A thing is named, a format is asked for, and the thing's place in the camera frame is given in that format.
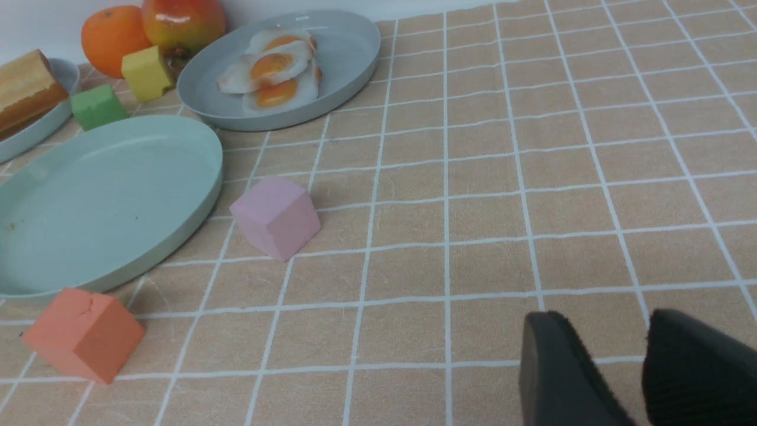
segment fried egg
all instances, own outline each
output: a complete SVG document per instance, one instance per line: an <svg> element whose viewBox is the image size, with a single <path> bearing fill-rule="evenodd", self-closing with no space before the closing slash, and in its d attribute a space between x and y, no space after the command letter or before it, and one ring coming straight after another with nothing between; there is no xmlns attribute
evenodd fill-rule
<svg viewBox="0 0 757 426"><path fill-rule="evenodd" d="M275 49L279 46L287 45L291 42L301 41L310 44L315 51L318 47L316 38L310 35L306 30L287 30L285 28L272 28L262 30L252 36L250 47L247 53L264 53Z"/></svg>
<svg viewBox="0 0 757 426"><path fill-rule="evenodd" d="M276 86L245 93L242 107L252 117L276 114L307 105L318 99L318 85L323 78L315 60L297 77Z"/></svg>
<svg viewBox="0 0 757 426"><path fill-rule="evenodd" d="M244 54L218 77L218 90L242 94L284 83L305 71L314 55L310 43L302 40Z"/></svg>

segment orange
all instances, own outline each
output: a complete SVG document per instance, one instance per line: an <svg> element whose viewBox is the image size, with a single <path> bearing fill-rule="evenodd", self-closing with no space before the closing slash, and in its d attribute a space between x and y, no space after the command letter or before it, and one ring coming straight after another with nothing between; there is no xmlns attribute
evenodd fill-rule
<svg viewBox="0 0 757 426"><path fill-rule="evenodd" d="M152 47L142 25L142 9L116 6L87 18L82 26L82 49L89 63L101 73L123 78L121 59Z"/></svg>

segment light green plate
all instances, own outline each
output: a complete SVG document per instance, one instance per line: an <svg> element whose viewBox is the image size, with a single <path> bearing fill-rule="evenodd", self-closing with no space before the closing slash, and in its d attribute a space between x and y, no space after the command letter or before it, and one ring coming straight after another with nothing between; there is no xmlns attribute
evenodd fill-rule
<svg viewBox="0 0 757 426"><path fill-rule="evenodd" d="M220 191L218 136L186 117L90 130L0 186L0 299L104 292L179 248Z"/></svg>

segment egg yolk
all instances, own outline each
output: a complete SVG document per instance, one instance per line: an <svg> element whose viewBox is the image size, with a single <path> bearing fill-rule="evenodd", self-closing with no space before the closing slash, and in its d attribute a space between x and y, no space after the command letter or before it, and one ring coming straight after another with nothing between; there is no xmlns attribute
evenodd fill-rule
<svg viewBox="0 0 757 426"><path fill-rule="evenodd" d="M297 81L286 80L284 83L258 90L257 106L261 108L279 106L294 98L295 93L297 93Z"/></svg>
<svg viewBox="0 0 757 426"><path fill-rule="evenodd" d="M289 64L294 61L292 55L282 53L272 53L271 55L265 55L255 62L250 70L250 77L253 80L259 78L271 77L285 70Z"/></svg>
<svg viewBox="0 0 757 426"><path fill-rule="evenodd" d="M275 49L281 45L287 45L291 42L296 42L299 40L299 37L297 36L281 36L279 38L274 39L272 42L268 43L265 49L263 49L263 52L268 52L271 49Z"/></svg>

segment apple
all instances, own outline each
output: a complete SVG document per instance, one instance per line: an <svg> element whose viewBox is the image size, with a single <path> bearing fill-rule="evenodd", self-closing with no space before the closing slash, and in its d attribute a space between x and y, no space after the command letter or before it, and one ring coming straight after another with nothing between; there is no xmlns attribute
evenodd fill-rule
<svg viewBox="0 0 757 426"><path fill-rule="evenodd" d="M142 20L148 39L160 47L176 73L226 33L226 13L219 0L144 0Z"/></svg>

